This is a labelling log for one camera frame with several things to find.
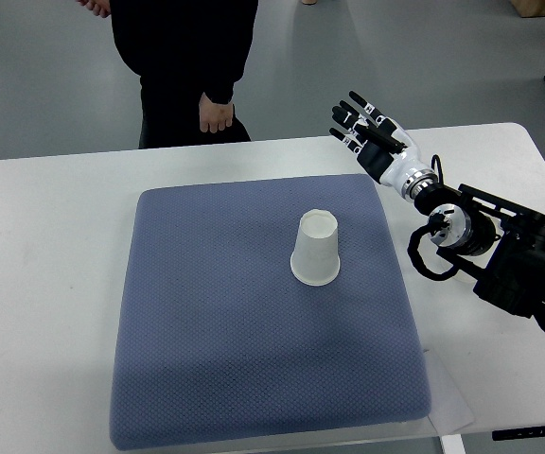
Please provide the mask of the person's bare hand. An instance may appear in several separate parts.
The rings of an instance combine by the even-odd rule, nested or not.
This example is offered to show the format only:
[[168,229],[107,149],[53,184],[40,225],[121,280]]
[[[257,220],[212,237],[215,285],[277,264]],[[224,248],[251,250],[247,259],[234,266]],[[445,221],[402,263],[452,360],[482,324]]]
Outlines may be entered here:
[[201,132],[217,133],[230,128],[234,118],[234,103],[213,102],[206,94],[202,94],[199,102],[199,119]]

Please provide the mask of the person's second hand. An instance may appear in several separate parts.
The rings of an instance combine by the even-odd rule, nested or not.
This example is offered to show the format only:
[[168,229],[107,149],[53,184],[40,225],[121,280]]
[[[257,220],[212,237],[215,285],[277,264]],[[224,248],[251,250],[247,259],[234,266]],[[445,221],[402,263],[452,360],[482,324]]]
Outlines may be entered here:
[[77,0],[77,3],[97,17],[108,18],[111,15],[109,0]]

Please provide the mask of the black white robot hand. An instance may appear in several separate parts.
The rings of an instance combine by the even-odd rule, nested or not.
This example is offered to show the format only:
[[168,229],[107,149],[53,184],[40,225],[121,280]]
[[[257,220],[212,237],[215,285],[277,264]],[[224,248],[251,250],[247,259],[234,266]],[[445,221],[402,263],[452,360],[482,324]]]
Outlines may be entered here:
[[440,182],[437,172],[421,161],[418,145],[393,118],[354,91],[349,97],[332,108],[338,127],[330,133],[356,155],[376,183],[413,202],[425,188]]

